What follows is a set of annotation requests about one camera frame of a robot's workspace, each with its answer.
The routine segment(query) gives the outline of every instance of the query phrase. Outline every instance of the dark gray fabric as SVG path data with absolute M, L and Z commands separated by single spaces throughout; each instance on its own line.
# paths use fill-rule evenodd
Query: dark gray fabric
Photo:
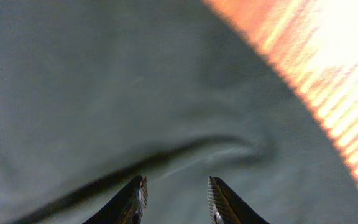
M 151 155 L 142 223 L 207 223 L 207 177 L 271 223 L 358 223 L 291 91 L 195 1 L 0 1 L 0 223 Z M 39 220 L 82 223 L 127 180 Z

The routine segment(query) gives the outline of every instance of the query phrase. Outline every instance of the striped surface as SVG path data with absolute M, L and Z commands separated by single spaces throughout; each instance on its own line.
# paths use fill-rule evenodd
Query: striped surface
M 204 1 L 305 103 L 358 182 L 358 1 Z

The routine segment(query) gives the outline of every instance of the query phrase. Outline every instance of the dark garment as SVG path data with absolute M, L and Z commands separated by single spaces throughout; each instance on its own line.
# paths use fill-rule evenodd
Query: dark garment
M 82 223 L 141 174 L 142 224 L 207 223 L 210 175 L 270 223 L 358 223 L 331 143 L 206 6 L 0 1 L 0 223 L 139 162 L 37 222 Z

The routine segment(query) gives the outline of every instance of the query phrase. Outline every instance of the cloth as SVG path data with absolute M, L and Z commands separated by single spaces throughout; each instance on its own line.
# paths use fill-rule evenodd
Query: cloth
M 126 170 L 33 220 L 82 223 L 140 162 L 144 224 L 207 223 L 209 175 L 270 223 L 358 223 L 331 143 L 200 2 L 0 1 L 0 223 Z

